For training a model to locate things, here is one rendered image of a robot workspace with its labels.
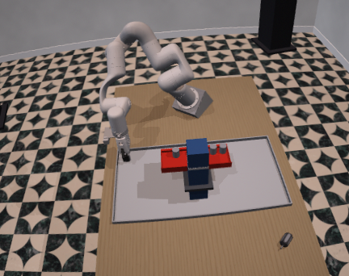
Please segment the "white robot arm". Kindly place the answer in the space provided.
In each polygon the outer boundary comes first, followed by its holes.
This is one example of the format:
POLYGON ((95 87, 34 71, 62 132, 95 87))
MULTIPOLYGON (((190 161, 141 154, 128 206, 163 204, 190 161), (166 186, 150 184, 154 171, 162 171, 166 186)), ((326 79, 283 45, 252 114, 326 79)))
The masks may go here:
POLYGON ((104 129, 103 144, 109 144, 110 138, 120 139, 128 134, 125 117, 131 108, 130 99, 128 97, 106 98, 106 92, 110 84, 125 76, 125 53, 136 40, 139 41, 154 70, 161 71, 173 64, 178 64, 158 77, 158 85, 163 91, 171 94, 178 105, 186 110, 192 109, 199 101, 197 91, 186 84, 193 80, 194 73, 179 46, 168 44, 162 48, 148 25, 137 21, 128 23, 113 40, 118 42, 111 42, 105 51, 107 77, 100 87, 99 105, 101 112, 107 115, 111 128, 104 129))

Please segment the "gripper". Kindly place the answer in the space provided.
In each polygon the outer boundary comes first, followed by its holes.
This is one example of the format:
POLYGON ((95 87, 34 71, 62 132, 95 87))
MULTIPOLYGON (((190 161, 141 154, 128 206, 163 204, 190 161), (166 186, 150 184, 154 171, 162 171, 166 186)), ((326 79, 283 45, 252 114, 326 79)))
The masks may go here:
POLYGON ((128 136, 128 139, 127 139, 127 136, 120 137, 120 139, 118 139, 117 137, 115 137, 115 138, 116 138, 116 144, 117 144, 118 151, 119 151, 119 153, 121 153, 122 158, 124 158, 123 161, 130 161, 128 154, 127 154, 127 153, 130 153, 130 138, 129 138, 129 136, 128 136), (125 153, 126 153, 126 155, 124 155, 125 153))

